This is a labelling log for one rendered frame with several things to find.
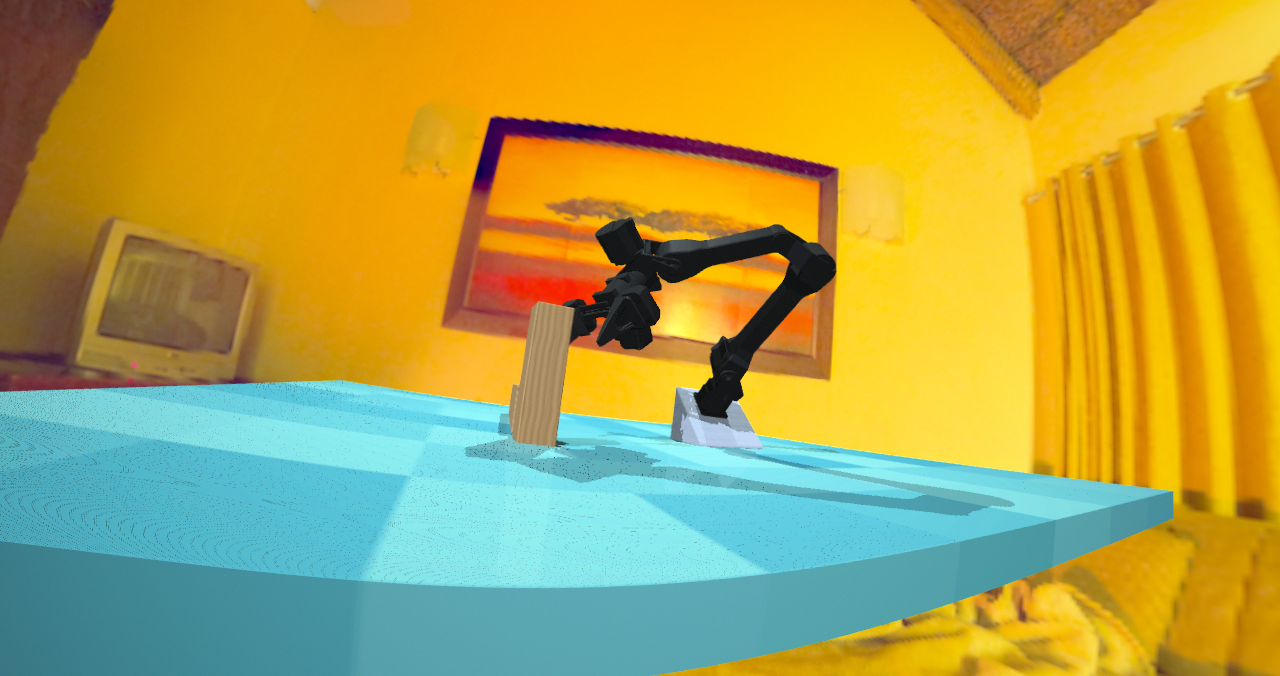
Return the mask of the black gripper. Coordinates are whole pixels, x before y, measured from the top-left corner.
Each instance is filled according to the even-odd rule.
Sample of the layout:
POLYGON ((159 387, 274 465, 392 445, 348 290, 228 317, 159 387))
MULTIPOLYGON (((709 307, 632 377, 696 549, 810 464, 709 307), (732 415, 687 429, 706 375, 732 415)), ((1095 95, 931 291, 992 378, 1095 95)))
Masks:
POLYGON ((593 294, 596 303, 582 300, 566 301, 562 306, 573 309, 573 323, 570 344, 577 337, 588 337, 596 329, 596 319, 604 318, 596 344, 607 344, 628 329, 655 326, 660 319, 660 309, 641 280, 630 271, 618 271, 614 278, 607 278, 607 287, 593 294))

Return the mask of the wooden plank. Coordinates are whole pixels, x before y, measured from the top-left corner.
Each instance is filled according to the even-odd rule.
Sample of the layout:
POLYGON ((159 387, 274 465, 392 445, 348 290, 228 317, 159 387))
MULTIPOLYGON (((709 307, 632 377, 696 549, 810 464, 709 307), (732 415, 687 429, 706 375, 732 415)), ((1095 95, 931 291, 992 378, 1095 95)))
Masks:
POLYGON ((513 433, 513 430, 515 430, 515 414, 516 414, 516 407, 517 407, 517 402, 518 402, 518 399, 517 399, 517 397, 518 397, 518 385, 520 384, 512 384, 512 393, 511 393, 511 398, 509 398, 509 410, 508 411, 509 411, 509 428, 511 428, 511 433, 513 433))

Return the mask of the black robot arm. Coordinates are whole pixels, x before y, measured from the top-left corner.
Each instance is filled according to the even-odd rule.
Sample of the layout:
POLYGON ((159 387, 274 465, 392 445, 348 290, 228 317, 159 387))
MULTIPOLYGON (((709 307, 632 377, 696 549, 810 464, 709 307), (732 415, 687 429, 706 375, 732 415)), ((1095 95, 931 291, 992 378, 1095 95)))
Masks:
POLYGON ((762 309, 754 312, 739 335, 730 339, 721 337, 710 347, 713 376, 708 376, 699 392, 692 392, 701 415, 710 417, 728 417, 726 410, 732 401, 737 402, 744 397, 741 379, 748 373, 753 353, 780 328, 780 323, 796 303, 826 287, 837 271, 835 260, 823 246, 806 242, 782 224, 713 239, 659 242, 643 239, 632 216, 628 216, 607 221, 596 230, 595 237, 608 260, 616 266, 626 262, 621 271, 630 271, 649 292, 662 291, 660 278, 668 283, 678 283, 722 262, 773 254, 788 260, 785 280, 762 303, 762 309))

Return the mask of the light wooden post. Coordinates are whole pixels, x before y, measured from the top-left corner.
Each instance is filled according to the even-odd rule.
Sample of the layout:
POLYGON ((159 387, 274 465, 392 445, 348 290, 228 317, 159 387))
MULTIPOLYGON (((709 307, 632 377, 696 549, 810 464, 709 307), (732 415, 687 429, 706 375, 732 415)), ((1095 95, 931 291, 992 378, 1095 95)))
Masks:
POLYGON ((571 307, 541 301, 532 306, 515 414, 516 443, 557 444, 572 323, 571 307))

